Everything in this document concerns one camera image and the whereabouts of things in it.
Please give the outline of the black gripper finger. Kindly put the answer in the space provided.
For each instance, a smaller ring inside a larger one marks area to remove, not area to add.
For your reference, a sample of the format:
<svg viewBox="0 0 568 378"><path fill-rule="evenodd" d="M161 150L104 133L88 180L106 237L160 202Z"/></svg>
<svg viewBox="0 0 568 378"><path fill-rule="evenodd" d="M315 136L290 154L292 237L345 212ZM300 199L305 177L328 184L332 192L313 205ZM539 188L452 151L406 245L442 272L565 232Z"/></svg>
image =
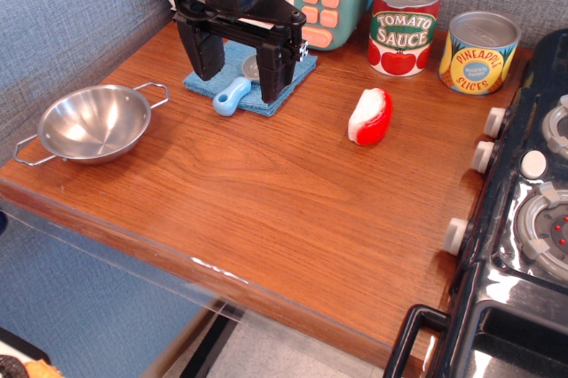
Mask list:
<svg viewBox="0 0 568 378"><path fill-rule="evenodd" d="M211 80L225 65L223 38L197 22L178 21L177 29L193 71L203 81Z"/></svg>
<svg viewBox="0 0 568 378"><path fill-rule="evenodd" d="M262 100L275 102L283 89L290 85L296 65L296 48L292 43L264 41L256 48Z"/></svg>

